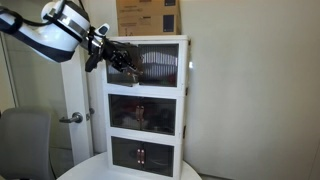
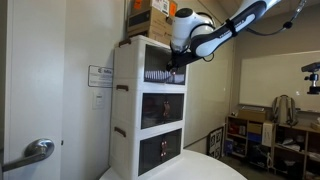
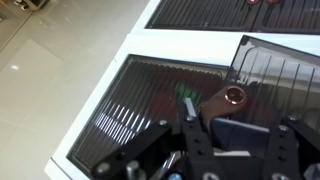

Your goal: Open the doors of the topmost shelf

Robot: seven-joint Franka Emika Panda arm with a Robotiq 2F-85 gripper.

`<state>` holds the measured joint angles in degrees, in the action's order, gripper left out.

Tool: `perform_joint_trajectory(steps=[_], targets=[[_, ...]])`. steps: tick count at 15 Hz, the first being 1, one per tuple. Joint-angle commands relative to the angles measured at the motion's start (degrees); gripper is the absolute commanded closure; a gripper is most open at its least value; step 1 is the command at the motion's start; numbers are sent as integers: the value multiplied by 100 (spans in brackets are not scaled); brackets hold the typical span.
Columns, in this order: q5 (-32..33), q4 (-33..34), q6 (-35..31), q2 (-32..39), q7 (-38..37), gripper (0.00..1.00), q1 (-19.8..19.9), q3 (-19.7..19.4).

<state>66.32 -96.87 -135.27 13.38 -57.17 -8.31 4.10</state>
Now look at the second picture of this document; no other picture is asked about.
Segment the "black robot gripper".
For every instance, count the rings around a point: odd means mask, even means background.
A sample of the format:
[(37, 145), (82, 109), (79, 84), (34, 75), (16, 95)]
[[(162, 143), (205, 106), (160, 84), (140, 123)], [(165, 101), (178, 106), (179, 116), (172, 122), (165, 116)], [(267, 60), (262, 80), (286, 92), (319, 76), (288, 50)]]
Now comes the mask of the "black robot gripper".
[(184, 67), (197, 60), (200, 60), (200, 57), (193, 55), (191, 52), (185, 52), (183, 54), (172, 53), (171, 58), (166, 65), (166, 70), (177, 71), (179, 68)]

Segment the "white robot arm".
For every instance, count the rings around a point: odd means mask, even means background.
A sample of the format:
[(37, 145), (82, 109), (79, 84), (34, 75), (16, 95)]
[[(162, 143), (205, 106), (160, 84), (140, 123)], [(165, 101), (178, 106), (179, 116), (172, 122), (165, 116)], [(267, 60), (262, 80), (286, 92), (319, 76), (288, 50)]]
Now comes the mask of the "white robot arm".
[(170, 48), (166, 69), (178, 68), (207, 57), (251, 23), (260, 19), (281, 0), (243, 0), (236, 13), (219, 27), (210, 17), (201, 16), (190, 8), (178, 10), (173, 18)]

